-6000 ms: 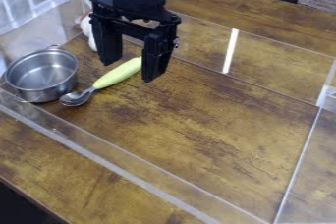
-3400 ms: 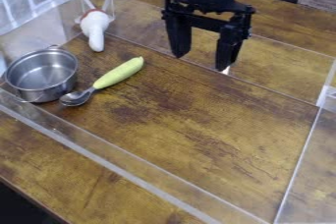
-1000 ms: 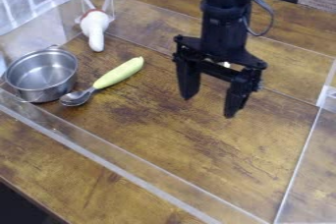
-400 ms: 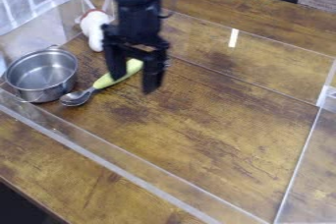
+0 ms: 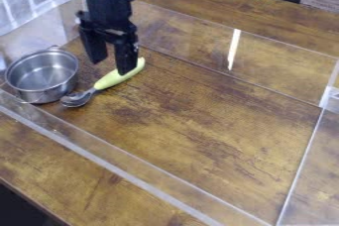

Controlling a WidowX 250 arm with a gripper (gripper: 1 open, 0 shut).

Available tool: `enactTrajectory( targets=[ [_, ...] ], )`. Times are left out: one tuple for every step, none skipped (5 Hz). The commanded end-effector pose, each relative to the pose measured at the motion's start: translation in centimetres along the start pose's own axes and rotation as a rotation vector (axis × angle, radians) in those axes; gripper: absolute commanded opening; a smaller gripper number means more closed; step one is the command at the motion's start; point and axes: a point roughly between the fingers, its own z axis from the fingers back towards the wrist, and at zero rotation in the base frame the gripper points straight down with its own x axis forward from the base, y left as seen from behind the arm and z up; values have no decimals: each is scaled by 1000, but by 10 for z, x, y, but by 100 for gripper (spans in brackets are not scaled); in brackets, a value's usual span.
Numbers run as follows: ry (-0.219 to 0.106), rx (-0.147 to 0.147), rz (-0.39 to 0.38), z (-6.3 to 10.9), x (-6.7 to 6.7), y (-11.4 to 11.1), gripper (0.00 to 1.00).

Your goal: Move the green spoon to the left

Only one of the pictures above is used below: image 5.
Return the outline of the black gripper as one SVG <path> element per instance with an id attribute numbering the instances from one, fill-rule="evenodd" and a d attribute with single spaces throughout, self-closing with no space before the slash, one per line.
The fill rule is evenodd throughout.
<path id="1" fill-rule="evenodd" d="M 113 44 L 117 73 L 125 75 L 136 68 L 136 26 L 129 21 L 133 0 L 85 0 L 86 10 L 77 11 L 80 36 L 89 61 L 106 58 L 105 43 Z"/>

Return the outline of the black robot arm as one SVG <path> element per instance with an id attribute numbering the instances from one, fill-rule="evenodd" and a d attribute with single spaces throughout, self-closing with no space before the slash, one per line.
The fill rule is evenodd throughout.
<path id="1" fill-rule="evenodd" d="M 92 63 L 106 58 L 106 44 L 113 45 L 117 73 L 125 75 L 136 68 L 137 35 L 129 21 L 133 0 L 85 0 L 86 10 L 77 11 L 80 36 Z"/>

